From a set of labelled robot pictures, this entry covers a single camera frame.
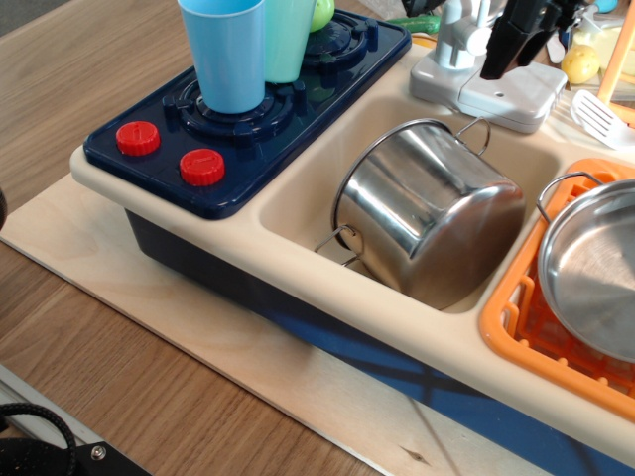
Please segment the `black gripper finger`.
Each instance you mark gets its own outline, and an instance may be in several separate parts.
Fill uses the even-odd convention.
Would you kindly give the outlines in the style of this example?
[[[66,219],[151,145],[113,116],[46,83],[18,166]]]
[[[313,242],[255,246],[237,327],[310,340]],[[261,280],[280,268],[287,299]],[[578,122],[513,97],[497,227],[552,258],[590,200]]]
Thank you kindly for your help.
[[[562,14],[560,1],[508,1],[494,23],[480,77],[500,79],[527,66],[555,32]]]

